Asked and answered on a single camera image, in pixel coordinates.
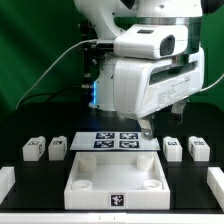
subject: small white block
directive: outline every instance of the small white block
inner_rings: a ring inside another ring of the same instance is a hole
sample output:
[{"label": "small white block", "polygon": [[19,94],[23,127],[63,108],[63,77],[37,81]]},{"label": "small white block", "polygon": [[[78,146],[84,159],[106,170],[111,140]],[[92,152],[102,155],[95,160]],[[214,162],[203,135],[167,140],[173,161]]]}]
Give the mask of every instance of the small white block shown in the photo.
[{"label": "small white block", "polygon": [[140,154],[137,157],[137,168],[143,172],[149,172],[154,168],[154,156],[153,155],[144,155]]},{"label": "small white block", "polygon": [[188,150],[194,161],[209,161],[210,147],[203,138],[190,137],[188,140]]},{"label": "small white block", "polygon": [[60,136],[53,138],[48,147],[49,160],[63,160],[67,152],[67,138]]},{"label": "small white block", "polygon": [[46,140],[44,137],[31,138],[23,146],[24,161],[38,161],[45,151]]},{"label": "small white block", "polygon": [[15,183],[14,167],[3,167],[0,170],[0,204]]},{"label": "small white block", "polygon": [[163,139],[163,152],[168,162],[181,162],[183,149],[177,138]]},{"label": "small white block", "polygon": [[219,167],[209,167],[207,183],[224,211],[224,174]]},{"label": "small white block", "polygon": [[93,172],[96,170],[96,157],[91,154],[81,153],[79,156],[79,169],[82,172]]}]

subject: white platform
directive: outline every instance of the white platform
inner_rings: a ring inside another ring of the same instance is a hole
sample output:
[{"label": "white platform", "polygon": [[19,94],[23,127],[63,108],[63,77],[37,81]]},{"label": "white platform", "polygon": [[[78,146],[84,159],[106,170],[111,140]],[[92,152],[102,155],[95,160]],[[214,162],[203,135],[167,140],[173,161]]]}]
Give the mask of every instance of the white platform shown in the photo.
[{"label": "white platform", "polygon": [[224,211],[224,173],[219,167],[209,167],[207,183]]},{"label": "white platform", "polygon": [[157,139],[142,139],[140,132],[77,132],[71,150],[76,151],[158,151]]},{"label": "white platform", "polygon": [[15,183],[14,167],[3,167],[0,170],[0,204]]},{"label": "white platform", "polygon": [[222,224],[223,215],[126,214],[126,213],[38,213],[0,214],[0,224]]}]

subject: white cube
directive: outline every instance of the white cube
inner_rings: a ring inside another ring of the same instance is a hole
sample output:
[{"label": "white cube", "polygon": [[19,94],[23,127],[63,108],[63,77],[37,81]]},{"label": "white cube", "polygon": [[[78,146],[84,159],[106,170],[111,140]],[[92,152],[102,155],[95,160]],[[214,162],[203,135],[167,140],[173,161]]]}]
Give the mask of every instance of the white cube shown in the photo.
[{"label": "white cube", "polygon": [[163,139],[163,152],[168,162],[181,162],[183,149],[177,138]]},{"label": "white cube", "polygon": [[64,136],[53,138],[48,147],[49,160],[63,160],[67,152],[67,139]]},{"label": "white cube", "polygon": [[46,140],[44,137],[31,138],[23,146],[24,161],[38,161],[45,151]]},{"label": "white cube", "polygon": [[210,147],[203,138],[190,137],[188,140],[188,150],[194,161],[209,161]]}]

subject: white tray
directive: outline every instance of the white tray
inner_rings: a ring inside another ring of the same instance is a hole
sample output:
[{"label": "white tray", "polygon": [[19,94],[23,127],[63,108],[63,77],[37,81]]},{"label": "white tray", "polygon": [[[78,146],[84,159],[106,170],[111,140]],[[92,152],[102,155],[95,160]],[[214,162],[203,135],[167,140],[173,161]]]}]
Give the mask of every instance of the white tray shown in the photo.
[{"label": "white tray", "polygon": [[[159,181],[161,189],[145,182],[152,180]],[[64,197],[65,209],[170,207],[170,190],[157,152],[78,152]]]}]

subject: white box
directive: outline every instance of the white box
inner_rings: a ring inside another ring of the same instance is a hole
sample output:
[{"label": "white box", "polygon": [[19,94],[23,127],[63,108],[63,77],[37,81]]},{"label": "white box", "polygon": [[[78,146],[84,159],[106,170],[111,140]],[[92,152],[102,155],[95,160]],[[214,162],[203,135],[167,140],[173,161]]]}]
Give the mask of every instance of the white box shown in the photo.
[{"label": "white box", "polygon": [[0,204],[15,184],[14,167],[3,167],[0,170]]},{"label": "white box", "polygon": [[181,162],[183,149],[177,138],[166,137],[163,139],[163,152],[168,162]]},{"label": "white box", "polygon": [[207,183],[224,211],[224,174],[219,167],[209,167]]},{"label": "white box", "polygon": [[65,209],[170,208],[170,190],[157,152],[78,152],[64,199]]},{"label": "white box", "polygon": [[190,137],[188,140],[188,150],[194,161],[209,161],[210,147],[203,138]]},{"label": "white box", "polygon": [[66,152],[67,152],[67,138],[64,136],[53,138],[48,147],[49,160],[51,161],[63,160]]},{"label": "white box", "polygon": [[45,151],[46,140],[44,137],[31,138],[23,146],[24,161],[38,161]]}]

